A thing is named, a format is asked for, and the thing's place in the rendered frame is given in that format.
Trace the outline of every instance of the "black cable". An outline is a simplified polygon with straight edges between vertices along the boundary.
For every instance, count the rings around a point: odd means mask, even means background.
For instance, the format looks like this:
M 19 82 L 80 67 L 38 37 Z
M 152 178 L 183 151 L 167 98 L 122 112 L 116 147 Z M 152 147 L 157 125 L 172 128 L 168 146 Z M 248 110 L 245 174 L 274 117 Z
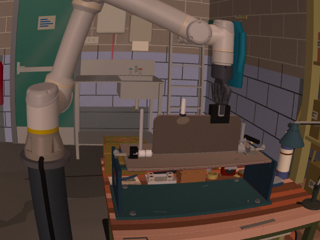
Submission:
M 46 213 L 46 220 L 48 222 L 48 227 L 49 227 L 50 239 L 56 240 L 55 231 L 54 231 L 54 224 L 52 222 L 52 216 L 51 216 L 51 210 L 50 210 L 44 161 L 45 161 L 45 158 L 43 156 L 41 156 L 39 158 L 39 162 L 38 162 L 39 171 L 40 171 L 40 178 L 41 178 L 41 185 L 42 185 L 42 192 L 43 192 L 44 207 L 45 207 L 45 213 Z

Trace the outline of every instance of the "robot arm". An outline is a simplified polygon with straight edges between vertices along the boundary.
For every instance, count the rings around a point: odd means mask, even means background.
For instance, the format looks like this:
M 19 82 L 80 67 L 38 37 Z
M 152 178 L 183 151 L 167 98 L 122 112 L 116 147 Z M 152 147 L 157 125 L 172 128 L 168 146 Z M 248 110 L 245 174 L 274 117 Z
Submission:
M 219 104 L 229 102 L 231 90 L 228 90 L 228 80 L 232 78 L 234 57 L 232 22 L 215 20 L 209 25 L 159 0 L 73 0 L 73 12 L 52 71 L 44 83 L 32 85 L 27 90 L 28 133 L 24 152 L 31 160 L 38 161 L 42 156 L 45 161 L 54 161 L 65 154 L 59 134 L 59 114 L 71 104 L 76 64 L 91 23 L 104 3 L 156 24 L 178 35 L 185 43 L 212 45 L 211 76 L 216 78 L 218 93 L 214 101 Z

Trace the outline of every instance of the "red fire extinguisher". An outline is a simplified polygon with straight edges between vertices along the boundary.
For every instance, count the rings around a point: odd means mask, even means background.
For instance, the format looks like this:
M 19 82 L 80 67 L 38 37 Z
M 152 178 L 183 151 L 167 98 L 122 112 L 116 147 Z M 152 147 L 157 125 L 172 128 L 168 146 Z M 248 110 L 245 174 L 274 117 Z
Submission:
M 4 104 L 4 66 L 0 61 L 0 106 Z

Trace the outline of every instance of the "lamp base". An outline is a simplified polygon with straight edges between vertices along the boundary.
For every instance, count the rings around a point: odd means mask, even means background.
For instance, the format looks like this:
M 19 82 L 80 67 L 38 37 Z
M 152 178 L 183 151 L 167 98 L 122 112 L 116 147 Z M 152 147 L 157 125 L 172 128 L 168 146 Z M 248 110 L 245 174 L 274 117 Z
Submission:
M 320 201 L 315 200 L 315 202 L 311 202 L 311 198 L 307 198 L 302 201 L 302 206 L 309 210 L 320 210 Z

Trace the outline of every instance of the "gray floor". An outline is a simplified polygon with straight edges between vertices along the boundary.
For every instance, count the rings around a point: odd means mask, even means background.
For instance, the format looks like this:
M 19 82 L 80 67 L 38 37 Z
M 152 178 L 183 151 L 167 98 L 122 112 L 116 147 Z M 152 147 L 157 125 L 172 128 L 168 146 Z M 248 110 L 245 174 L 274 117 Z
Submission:
M 24 144 L 0 142 L 0 239 L 38 240 L 28 169 L 20 162 Z M 66 145 L 66 189 L 74 240 L 106 240 L 102 219 L 108 218 L 101 172 L 102 146 Z

